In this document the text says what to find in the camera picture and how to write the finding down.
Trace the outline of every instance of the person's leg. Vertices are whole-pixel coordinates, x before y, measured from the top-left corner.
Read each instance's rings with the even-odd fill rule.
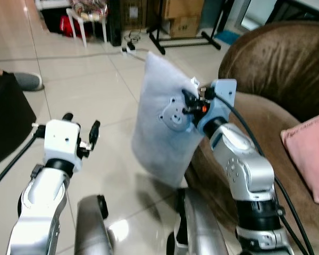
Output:
[[[0,76],[8,73],[0,69]],[[39,74],[35,73],[13,73],[20,88],[24,91],[38,91],[44,88],[43,81]]]

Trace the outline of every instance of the brown couch cushion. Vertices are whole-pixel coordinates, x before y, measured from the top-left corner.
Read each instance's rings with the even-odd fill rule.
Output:
[[[248,123],[272,164],[276,176],[287,190],[312,245],[319,247],[319,205],[314,203],[280,140],[281,130],[291,128],[299,122],[283,108],[260,96],[238,92],[235,108]],[[232,114],[230,122],[244,131],[240,122]],[[215,161],[207,139],[201,142],[191,163],[192,167],[186,172],[189,185],[196,188],[208,200],[219,222],[233,232],[237,224],[235,203],[224,172]],[[276,189],[280,204],[287,211],[287,221],[301,239],[291,212],[280,190]]]
[[[219,79],[227,78],[301,122],[319,115],[319,22],[277,22],[241,36],[219,69]]]

